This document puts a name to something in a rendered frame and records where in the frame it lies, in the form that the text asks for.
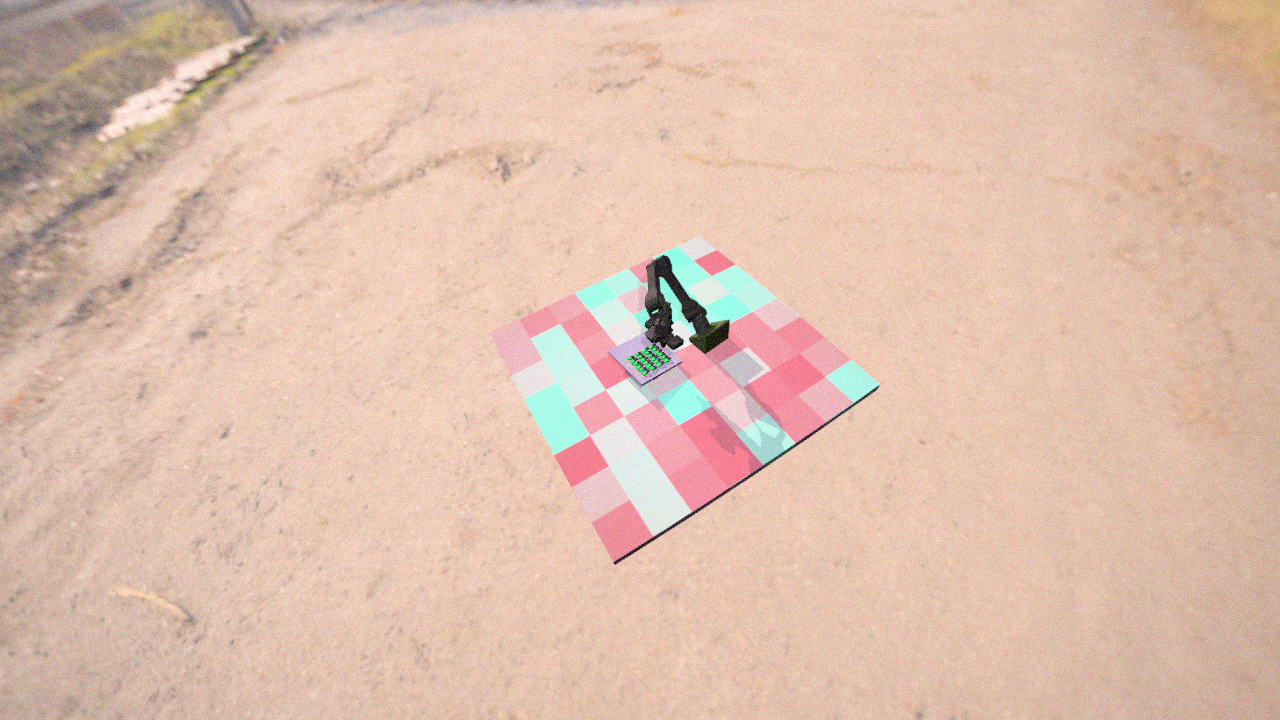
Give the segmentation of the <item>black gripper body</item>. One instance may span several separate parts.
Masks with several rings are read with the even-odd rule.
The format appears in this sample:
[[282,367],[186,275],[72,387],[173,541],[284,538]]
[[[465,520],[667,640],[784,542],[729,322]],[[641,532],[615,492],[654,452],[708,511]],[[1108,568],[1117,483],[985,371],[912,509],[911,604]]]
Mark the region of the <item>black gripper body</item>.
[[[653,319],[653,320],[652,320],[652,319],[646,320],[646,322],[645,322],[645,327],[646,327],[646,329],[650,329],[650,328],[652,328],[652,325],[654,325],[654,324],[655,324],[655,322],[657,322],[655,319]],[[676,334],[676,336],[673,337],[673,333],[672,333],[672,331],[673,331],[673,329],[672,329],[672,328],[671,328],[671,325],[669,325],[669,334],[668,334],[668,336],[666,336],[666,338],[663,338],[663,340],[666,340],[666,341],[667,341],[667,345],[668,345],[668,347],[669,347],[669,348],[675,350],[675,348],[678,348],[680,346],[682,346],[682,345],[684,345],[684,340],[682,340],[682,338],[681,338],[681,337],[680,337],[678,334]]]

